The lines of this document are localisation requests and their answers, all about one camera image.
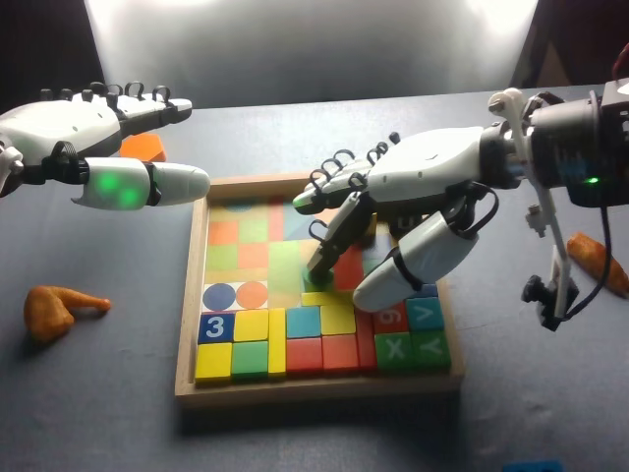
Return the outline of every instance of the wooden frame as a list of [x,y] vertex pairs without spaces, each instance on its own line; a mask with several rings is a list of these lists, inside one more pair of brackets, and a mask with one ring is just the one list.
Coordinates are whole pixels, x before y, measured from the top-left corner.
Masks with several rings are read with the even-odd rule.
[[316,398],[457,390],[464,375],[463,356],[452,318],[448,287],[443,280],[437,285],[452,359],[451,368],[447,373],[410,374],[404,377],[380,375],[283,381],[269,379],[263,383],[229,383],[221,386],[196,387],[194,367],[210,204],[239,198],[270,196],[293,198],[307,183],[308,174],[217,179],[212,182],[207,198],[195,202],[177,355],[175,396],[185,406],[218,407]]

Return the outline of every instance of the wooden puzzle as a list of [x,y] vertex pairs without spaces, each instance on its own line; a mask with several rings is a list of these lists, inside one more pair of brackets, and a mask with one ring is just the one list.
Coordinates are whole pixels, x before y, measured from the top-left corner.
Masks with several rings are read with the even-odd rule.
[[312,283],[306,263],[315,219],[292,198],[305,175],[212,183],[195,203],[176,376],[191,406],[446,391],[463,361],[447,285],[425,285],[375,314],[352,291],[396,244],[384,224],[353,246],[329,279]]

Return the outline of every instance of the yellow square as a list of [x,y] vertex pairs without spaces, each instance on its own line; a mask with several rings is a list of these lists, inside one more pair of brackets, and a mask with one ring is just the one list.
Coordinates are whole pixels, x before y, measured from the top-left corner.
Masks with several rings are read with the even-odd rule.
[[268,339],[268,310],[247,310],[236,313],[234,341],[265,341]]
[[195,381],[229,379],[232,372],[232,343],[201,344],[197,350]]
[[309,292],[302,293],[303,307],[322,307],[325,305],[346,305],[352,303],[353,290],[344,292]]
[[268,374],[286,374],[286,310],[268,311]]
[[321,307],[321,334],[352,334],[356,332],[352,305],[327,305]]

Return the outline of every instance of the gray tabletop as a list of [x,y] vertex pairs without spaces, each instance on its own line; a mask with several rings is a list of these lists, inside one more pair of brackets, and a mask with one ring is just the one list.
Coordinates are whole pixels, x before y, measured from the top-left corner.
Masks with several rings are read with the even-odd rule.
[[[558,89],[568,99],[588,88]],[[490,93],[198,110],[160,131],[170,161],[212,176],[307,170],[339,148],[363,153],[392,130],[488,125]],[[173,386],[192,206],[116,213],[75,206],[49,183],[0,202],[0,470],[498,471],[558,458],[570,472],[629,465],[629,313],[603,291],[557,333],[522,286],[549,269],[551,242],[524,220],[529,184],[449,276],[467,378],[456,398],[178,409]],[[599,213],[554,192],[566,234],[602,239]],[[629,266],[623,208],[610,219]],[[580,270],[582,289],[593,283]],[[35,348],[22,306],[36,284],[110,298],[60,342]]]

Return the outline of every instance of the toy chicken drumstick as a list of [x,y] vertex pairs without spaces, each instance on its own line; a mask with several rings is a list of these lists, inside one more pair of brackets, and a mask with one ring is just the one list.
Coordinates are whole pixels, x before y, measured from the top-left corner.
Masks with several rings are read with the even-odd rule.
[[106,312],[111,302],[69,288],[38,285],[30,290],[24,303],[24,320],[34,339],[49,342],[65,334],[74,324],[75,319],[68,309],[81,307]]
[[[584,233],[575,233],[568,240],[568,254],[596,280],[602,277],[605,264],[605,246]],[[616,295],[629,296],[629,277],[616,259],[611,260],[609,278],[605,285]]]

